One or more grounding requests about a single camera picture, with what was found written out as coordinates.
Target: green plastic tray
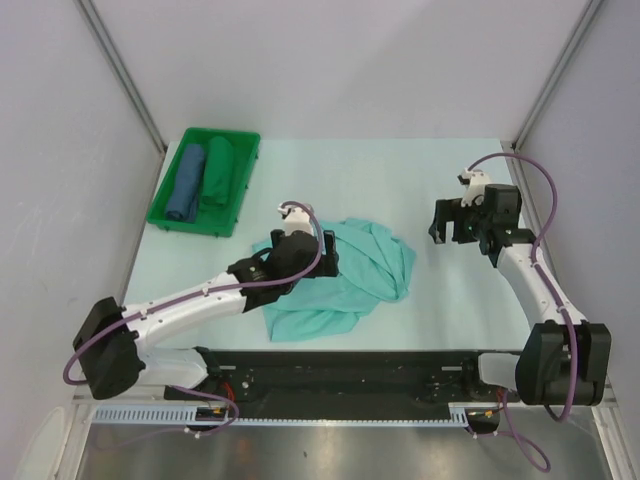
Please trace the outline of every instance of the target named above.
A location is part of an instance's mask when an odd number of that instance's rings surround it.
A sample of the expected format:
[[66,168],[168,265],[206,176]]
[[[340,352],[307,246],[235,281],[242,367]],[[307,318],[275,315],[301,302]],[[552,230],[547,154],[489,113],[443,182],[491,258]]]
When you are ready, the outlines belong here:
[[[164,209],[173,192],[178,165],[182,159],[182,153],[187,144],[198,143],[207,151],[207,144],[213,137],[226,138],[232,145],[235,153],[235,167],[231,179],[229,202],[219,209],[210,211],[198,210],[195,223],[176,222],[167,220]],[[258,156],[260,135],[251,132],[234,132],[230,130],[211,130],[208,128],[188,128],[180,141],[167,174],[162,180],[160,189],[153,199],[151,209],[147,214],[147,221],[165,230],[199,233],[201,235],[215,235],[230,237],[236,225],[238,212],[244,199],[249,177]]]

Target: teal cloth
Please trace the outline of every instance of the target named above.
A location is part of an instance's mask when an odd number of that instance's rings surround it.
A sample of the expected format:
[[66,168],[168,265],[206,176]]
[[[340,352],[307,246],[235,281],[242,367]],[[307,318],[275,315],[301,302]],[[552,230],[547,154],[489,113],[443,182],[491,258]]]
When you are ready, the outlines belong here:
[[[320,222],[336,234],[340,275],[303,278],[289,295],[263,308],[273,342],[310,340],[346,333],[380,301],[398,302],[409,293],[415,252],[391,230],[367,220]],[[271,246],[253,246],[254,252]]]

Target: blue folded towel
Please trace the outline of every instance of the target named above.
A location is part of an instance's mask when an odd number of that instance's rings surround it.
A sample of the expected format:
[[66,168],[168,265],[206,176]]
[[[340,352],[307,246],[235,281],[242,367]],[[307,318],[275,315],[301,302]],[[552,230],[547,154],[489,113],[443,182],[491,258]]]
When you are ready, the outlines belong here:
[[188,144],[182,158],[171,197],[164,209],[164,216],[169,220],[193,223],[198,213],[198,187],[204,170],[204,149],[195,143]]
[[[415,252],[391,230],[367,220],[320,222],[336,234],[340,255],[336,278],[303,278],[289,295],[263,308],[273,342],[309,340],[349,332],[380,303],[409,294]],[[271,246],[262,242],[259,251]]]

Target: white table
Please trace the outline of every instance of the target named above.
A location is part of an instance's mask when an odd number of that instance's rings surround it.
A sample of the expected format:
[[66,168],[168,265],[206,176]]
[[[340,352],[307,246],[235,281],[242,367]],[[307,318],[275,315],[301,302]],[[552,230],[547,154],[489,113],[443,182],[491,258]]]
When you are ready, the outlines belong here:
[[[176,151],[172,142],[160,178]],[[435,201],[464,189],[456,179],[477,158],[501,151],[492,139],[263,140],[231,238],[166,232],[147,224],[125,302],[153,300],[201,283],[280,228],[284,200],[313,205],[321,219],[367,218],[390,227],[417,252],[411,294],[381,303],[352,332],[272,343],[262,311],[212,320],[161,346],[226,350],[521,349],[529,327],[508,283],[477,244],[436,246],[427,230]],[[484,166],[511,183],[501,159]]]

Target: reflective metal surface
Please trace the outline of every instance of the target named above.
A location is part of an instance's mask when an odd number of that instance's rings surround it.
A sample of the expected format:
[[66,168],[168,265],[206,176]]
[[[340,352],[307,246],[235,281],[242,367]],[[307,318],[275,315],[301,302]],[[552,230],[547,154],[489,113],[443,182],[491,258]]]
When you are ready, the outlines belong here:
[[114,444],[156,427],[94,425],[78,474],[102,479],[611,479],[591,410],[558,425],[541,409],[513,409],[520,433],[551,460],[530,466],[507,438],[473,440],[462,429],[236,427],[195,440],[165,433]]

